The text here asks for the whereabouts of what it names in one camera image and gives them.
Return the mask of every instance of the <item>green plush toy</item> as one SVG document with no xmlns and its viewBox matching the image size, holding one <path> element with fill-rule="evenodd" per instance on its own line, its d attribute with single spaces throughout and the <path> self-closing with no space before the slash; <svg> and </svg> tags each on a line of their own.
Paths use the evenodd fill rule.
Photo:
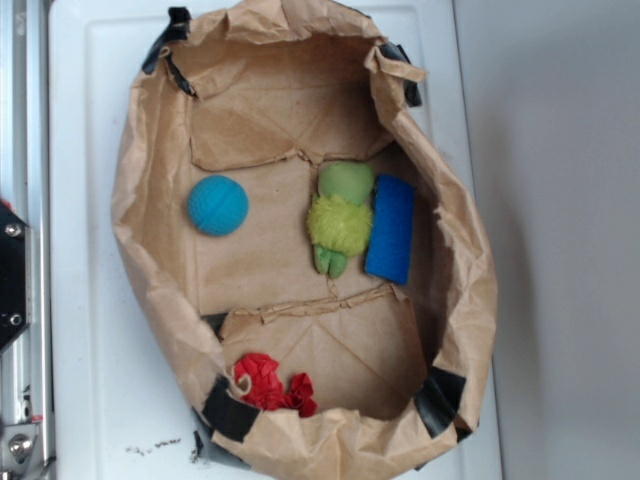
<svg viewBox="0 0 640 480">
<path fill-rule="evenodd" d="M 349 257 L 369 243 L 373 213 L 364 204 L 375 182 L 371 167 L 359 162 L 333 162 L 318 178 L 319 195 L 307 215 L 316 270 L 338 278 Z"/>
</svg>

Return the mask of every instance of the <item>blue ball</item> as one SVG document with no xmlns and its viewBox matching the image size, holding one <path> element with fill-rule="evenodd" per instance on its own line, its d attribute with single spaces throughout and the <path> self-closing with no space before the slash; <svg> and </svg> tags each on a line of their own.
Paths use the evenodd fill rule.
<svg viewBox="0 0 640 480">
<path fill-rule="evenodd" d="M 193 187 L 187 211 L 198 230 L 219 237 L 242 225 L 249 212 L 249 198 L 234 180 L 212 175 Z"/>
</svg>

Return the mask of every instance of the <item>blue sponge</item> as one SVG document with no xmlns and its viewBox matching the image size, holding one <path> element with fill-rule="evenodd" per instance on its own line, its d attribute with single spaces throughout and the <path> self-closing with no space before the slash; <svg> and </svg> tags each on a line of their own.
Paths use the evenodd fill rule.
<svg viewBox="0 0 640 480">
<path fill-rule="evenodd" d="M 404 285 L 409 277 L 414 190 L 407 182 L 379 175 L 365 271 Z"/>
</svg>

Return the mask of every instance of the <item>paper bag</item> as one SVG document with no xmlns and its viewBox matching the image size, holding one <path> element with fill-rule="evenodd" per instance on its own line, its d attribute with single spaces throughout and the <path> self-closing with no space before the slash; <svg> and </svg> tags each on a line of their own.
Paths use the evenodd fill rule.
<svg viewBox="0 0 640 480">
<path fill-rule="evenodd" d="M 132 87 L 112 220 L 204 450 L 280 479 L 372 480 L 453 448 L 478 426 L 497 287 L 471 196 L 407 112 L 424 73 L 328 0 L 170 15 Z M 316 272 L 305 216 L 339 159 L 415 188 L 406 286 L 362 258 L 337 280 Z M 186 213 L 214 172 L 250 203 L 223 237 Z M 317 413 L 243 402 L 230 369 L 252 352 L 285 385 L 308 373 Z"/>
</svg>

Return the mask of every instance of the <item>metal frame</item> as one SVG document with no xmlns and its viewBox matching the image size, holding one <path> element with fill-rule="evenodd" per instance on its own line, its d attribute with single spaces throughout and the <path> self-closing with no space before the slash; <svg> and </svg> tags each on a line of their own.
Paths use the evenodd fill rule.
<svg viewBox="0 0 640 480">
<path fill-rule="evenodd" d="M 0 413 L 6 425 L 0 439 L 0 475 L 24 480 L 55 478 L 49 296 L 50 6 L 51 0 L 0 0 L 0 196 L 29 226 L 30 324 L 0 358 Z M 19 444 L 18 434 L 29 441 Z"/>
</svg>

